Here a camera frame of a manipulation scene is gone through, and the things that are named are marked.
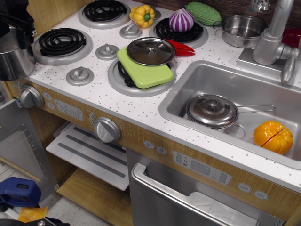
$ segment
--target stainless steel sink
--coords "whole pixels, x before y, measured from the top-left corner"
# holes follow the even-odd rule
[[[225,134],[188,119],[186,114],[188,101],[201,94],[221,95],[236,105],[273,104],[276,110],[239,114],[231,131]],[[301,170],[300,110],[300,88],[284,86],[280,81],[271,81],[207,61],[190,64],[159,106],[160,114],[167,120],[299,170]],[[279,121],[293,133],[294,145],[284,156],[253,143],[255,128],[267,120]]]

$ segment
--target countertop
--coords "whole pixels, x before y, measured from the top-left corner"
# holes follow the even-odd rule
[[[130,8],[141,5],[141,3],[129,0],[120,1],[126,3]],[[170,17],[173,13],[171,10],[162,8],[157,8],[157,10],[161,12],[162,18]],[[98,59],[95,56],[95,51],[105,43],[115,45],[119,49],[131,43],[133,40],[124,39],[119,35],[120,29],[130,23],[131,21],[118,28],[96,30],[82,25],[78,19],[78,12],[75,13],[54,28],[67,27],[86,32],[93,39],[92,52],[86,58],[69,65],[49,66],[38,63],[34,73],[26,79],[176,142],[196,150],[202,150],[212,157],[301,193],[301,170],[291,169],[273,160],[210,137],[202,132],[164,119],[159,114],[158,107],[170,89],[153,97],[142,98],[125,96],[114,90],[109,85],[107,77],[107,71],[112,61]],[[177,80],[182,76],[187,67],[197,60],[236,68],[237,59],[243,49],[226,44],[222,40],[221,31],[216,31],[209,26],[206,29],[209,34],[208,41],[202,47],[196,49],[194,56],[176,56],[172,60],[176,68]],[[142,37],[148,36],[149,29],[143,29]],[[299,88],[301,88],[300,65],[301,59],[298,58],[293,85]],[[66,81],[66,74],[79,66],[84,66],[92,70],[95,78],[88,85],[81,87],[71,86]],[[270,77],[269,79],[280,80],[278,77]]]

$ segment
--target yellow bell pepper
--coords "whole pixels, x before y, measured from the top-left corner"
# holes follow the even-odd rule
[[[148,5],[134,7],[131,9],[130,18],[141,28],[151,26],[153,18],[155,18],[155,11]]]
[[[285,154],[293,146],[293,135],[281,123],[266,121],[255,129],[254,143],[276,153]]]

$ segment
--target purple onion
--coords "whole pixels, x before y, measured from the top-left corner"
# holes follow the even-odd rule
[[[169,18],[169,26],[175,32],[186,32],[190,30],[193,25],[193,15],[184,8],[175,11]]]

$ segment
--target faucet handle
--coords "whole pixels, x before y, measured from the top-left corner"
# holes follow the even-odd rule
[[[256,8],[260,11],[267,11],[270,4],[269,0],[258,0]]]
[[[283,84],[288,84],[288,82],[293,77],[293,74],[295,72],[296,60],[297,60],[298,54],[299,54],[298,48],[290,49],[288,58],[286,60],[286,63],[284,65],[281,75],[280,75],[281,82]]]

